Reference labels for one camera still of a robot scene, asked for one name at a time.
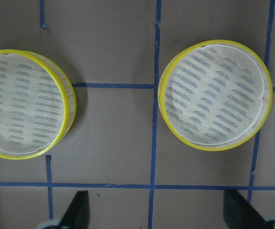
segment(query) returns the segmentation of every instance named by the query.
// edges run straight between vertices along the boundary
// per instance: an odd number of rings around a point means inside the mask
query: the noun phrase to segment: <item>round yellow bin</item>
[[[173,134],[196,149],[220,151],[253,137],[273,99],[270,74],[246,46],[211,40],[189,47],[166,66],[158,105]]]
[[[29,159],[69,131],[76,96],[63,70],[44,56],[0,50],[0,157]]]

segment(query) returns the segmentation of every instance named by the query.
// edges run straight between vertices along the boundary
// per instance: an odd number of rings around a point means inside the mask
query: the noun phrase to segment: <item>vertical blue tape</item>
[[[40,0],[40,26],[46,28],[45,22],[45,0]]]
[[[273,29],[274,7],[275,7],[275,0],[271,0],[270,1],[269,18],[268,18],[268,22],[267,22],[267,33],[266,33],[266,44],[265,44],[265,65],[266,65],[266,67],[268,67],[269,59],[270,59],[271,33],[272,33],[272,29]],[[250,174],[250,181],[249,181],[248,193],[247,193],[247,201],[249,203],[251,203],[251,201],[252,201],[254,177],[255,177],[254,171],[256,169],[259,138],[260,138],[260,130],[255,135],[251,174]]]
[[[155,163],[156,163],[156,144],[157,144],[157,112],[158,100],[157,89],[159,84],[159,55],[161,31],[161,8],[162,0],[156,1],[156,24],[155,24],[155,55],[154,55],[154,104],[153,104],[153,121],[152,121],[152,153],[151,153],[151,177],[150,177],[150,195],[149,195],[149,213],[148,213],[148,229],[152,229],[153,221],[153,204],[155,190]]]
[[[50,219],[53,219],[53,202],[52,202],[52,185],[51,185],[51,156],[50,155],[46,155],[46,173],[47,173],[49,217],[50,217]]]

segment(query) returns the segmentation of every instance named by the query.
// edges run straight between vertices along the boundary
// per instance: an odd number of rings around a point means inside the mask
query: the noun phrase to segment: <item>gray floor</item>
[[[47,29],[40,27],[38,0],[0,0],[0,49],[47,56],[74,85],[153,86],[156,23],[160,74],[177,53],[210,39],[240,42],[265,58],[269,0],[162,0],[161,23],[156,0],[46,0],[45,6]],[[275,87],[275,11],[270,50]],[[60,218],[77,190],[89,190],[90,229],[225,229],[227,186],[252,194],[261,214],[275,215],[275,92],[251,175],[254,137],[228,151],[199,151],[173,136],[160,113],[153,133],[153,89],[96,85],[75,87],[75,123],[46,154],[52,183],[46,155],[0,159],[0,229]]]

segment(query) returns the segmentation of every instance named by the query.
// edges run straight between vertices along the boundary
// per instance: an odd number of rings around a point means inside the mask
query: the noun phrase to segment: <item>yellow rim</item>
[[[172,126],[167,112],[166,112],[166,108],[165,108],[165,89],[166,89],[166,85],[167,85],[167,81],[169,79],[169,76],[171,75],[171,72],[173,71],[173,69],[175,68],[175,66],[179,63],[179,61],[186,56],[188,53],[192,52],[193,50],[209,45],[209,44],[228,44],[231,45],[233,47],[237,47],[237,48],[241,48],[242,50],[246,51],[247,53],[249,53],[251,56],[253,56],[258,63],[261,65],[261,67],[263,68],[263,70],[265,71],[265,74],[267,76],[267,80],[268,80],[268,84],[269,84],[269,88],[270,88],[270,96],[269,96],[269,104],[268,104],[268,108],[265,112],[265,115],[263,117],[263,120],[261,121],[260,125],[256,127],[256,129],[249,135],[247,136],[245,139],[241,140],[240,142],[230,145],[230,146],[226,146],[226,147],[221,147],[221,148],[214,148],[214,147],[205,147],[205,146],[201,146],[201,145],[197,145],[194,144],[192,142],[187,141],[185,138],[183,138]],[[270,74],[265,66],[265,64],[263,63],[263,61],[260,59],[260,57],[253,52],[251,49],[247,48],[246,46],[237,43],[237,42],[233,42],[233,41],[229,41],[229,40],[210,40],[210,41],[205,41],[205,42],[201,42],[199,44],[196,44],[194,46],[191,46],[187,49],[185,49],[184,51],[182,51],[181,53],[179,53],[176,57],[174,57],[169,64],[166,66],[160,82],[159,82],[159,87],[160,89],[158,90],[158,104],[159,104],[159,109],[161,111],[162,117],[164,119],[164,121],[166,122],[166,124],[168,125],[169,129],[172,131],[172,133],[179,138],[182,142],[184,142],[185,144],[196,148],[196,149],[200,149],[200,150],[205,150],[205,151],[222,151],[222,150],[227,150],[227,149],[231,149],[234,148],[236,146],[239,146],[241,144],[243,144],[244,142],[246,142],[247,140],[249,140],[250,138],[252,138],[259,130],[260,128],[263,126],[263,124],[265,123],[270,110],[271,110],[271,106],[272,106],[272,101],[273,101],[273,86],[272,86],[272,81],[271,81],[271,77]]]
[[[44,154],[45,152],[47,152],[50,148],[52,148],[57,142],[59,142],[62,139],[63,134],[64,134],[64,132],[65,132],[65,130],[67,128],[67,124],[68,124],[69,106],[70,105],[69,105],[69,101],[68,101],[68,96],[66,94],[65,88],[64,88],[61,80],[59,79],[59,77],[57,76],[57,74],[54,72],[54,70],[48,64],[46,64],[40,58],[34,56],[32,54],[32,52],[25,52],[25,51],[12,50],[12,49],[0,50],[0,54],[11,54],[11,53],[24,56],[24,57],[26,57],[26,58],[28,58],[28,59],[36,62],[46,72],[48,72],[48,74],[53,78],[54,82],[57,84],[58,89],[59,89],[60,94],[61,94],[61,97],[62,97],[62,101],[63,101],[63,111],[64,111],[64,114],[63,114],[62,126],[60,128],[60,131],[59,131],[57,137],[52,141],[52,143],[50,143],[47,147],[45,147],[44,149],[40,150],[39,152],[31,154],[31,155],[26,155],[26,156],[15,156],[15,155],[8,156],[8,155],[0,154],[0,157],[1,158],[5,158],[5,159],[12,159],[12,160],[30,159],[30,158],[33,158],[33,157],[37,157],[37,156],[39,156],[41,154]],[[67,78],[67,76],[65,75],[65,73],[59,67],[57,67],[57,68],[64,74],[65,78],[69,81],[69,79]],[[76,97],[75,97],[75,93],[73,91],[71,83],[69,83],[69,84],[70,84],[70,87],[71,87],[71,90],[72,90],[73,96],[74,96],[74,104],[75,104],[74,105],[75,106],[74,107],[74,116],[75,116],[75,114],[76,114]]]

